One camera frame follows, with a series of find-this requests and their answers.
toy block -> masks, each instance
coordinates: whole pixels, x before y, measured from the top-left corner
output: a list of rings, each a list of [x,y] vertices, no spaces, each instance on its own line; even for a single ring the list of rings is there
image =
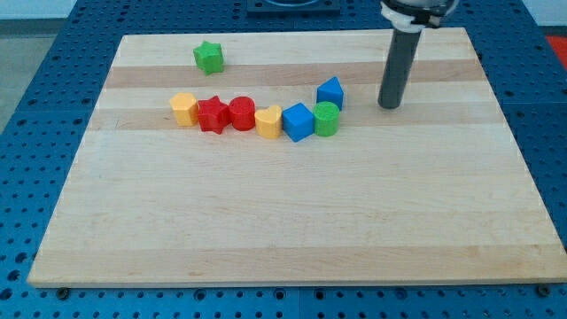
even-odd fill
[[[283,130],[293,142],[298,142],[315,131],[314,116],[303,103],[298,103],[283,111],[282,117]]]
[[[254,114],[256,131],[262,137],[276,139],[282,134],[282,107],[272,105]]]
[[[177,93],[169,100],[179,126],[193,126],[198,123],[198,103],[190,93]]]
[[[213,131],[221,134],[224,127],[230,124],[229,106],[219,97],[198,101],[198,122],[203,132]]]
[[[313,109],[315,133],[318,136],[332,136],[338,131],[338,106],[332,102],[319,102]]]
[[[235,97],[229,103],[232,126],[241,131],[252,129],[255,124],[256,106],[249,97]]]
[[[343,110],[343,98],[345,92],[340,87],[340,82],[337,76],[333,76],[325,83],[317,88],[317,103],[319,102],[332,102],[337,105],[338,110]]]
[[[193,49],[195,63],[197,67],[205,72],[206,75],[224,71],[224,58],[220,43],[209,43],[203,41],[201,45]]]

blue cube block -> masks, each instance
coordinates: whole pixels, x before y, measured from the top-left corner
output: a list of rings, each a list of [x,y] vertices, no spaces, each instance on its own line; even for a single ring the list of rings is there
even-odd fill
[[[340,82],[337,76],[333,76],[325,83],[317,88],[317,103],[319,102],[332,102],[338,106],[338,110],[343,110],[343,97],[345,92],[340,87]]]
[[[282,112],[283,130],[293,142],[298,142],[315,132],[315,117],[298,103]]]

blue perforated table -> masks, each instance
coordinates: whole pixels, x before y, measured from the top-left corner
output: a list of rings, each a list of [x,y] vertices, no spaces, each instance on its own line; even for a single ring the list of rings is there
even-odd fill
[[[246,17],[246,2],[79,0],[0,136],[0,318],[567,317],[567,284],[207,290],[36,290],[25,279],[125,34],[387,28],[378,1],[340,15]],[[466,27],[567,244],[566,73],[519,0],[463,1]]]

yellow hexagon block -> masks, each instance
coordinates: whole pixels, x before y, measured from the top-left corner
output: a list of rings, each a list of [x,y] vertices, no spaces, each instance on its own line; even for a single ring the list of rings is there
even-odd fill
[[[191,93],[177,93],[169,100],[179,126],[193,126],[198,123],[198,103]]]
[[[258,110],[254,114],[256,131],[266,138],[278,138],[282,134],[282,107],[272,105],[265,110]]]

metal rod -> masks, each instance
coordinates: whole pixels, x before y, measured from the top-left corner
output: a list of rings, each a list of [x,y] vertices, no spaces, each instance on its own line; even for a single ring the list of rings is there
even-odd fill
[[[393,30],[388,61],[378,96],[378,104],[383,108],[394,109],[400,106],[420,36],[421,32],[407,33],[398,29]]]

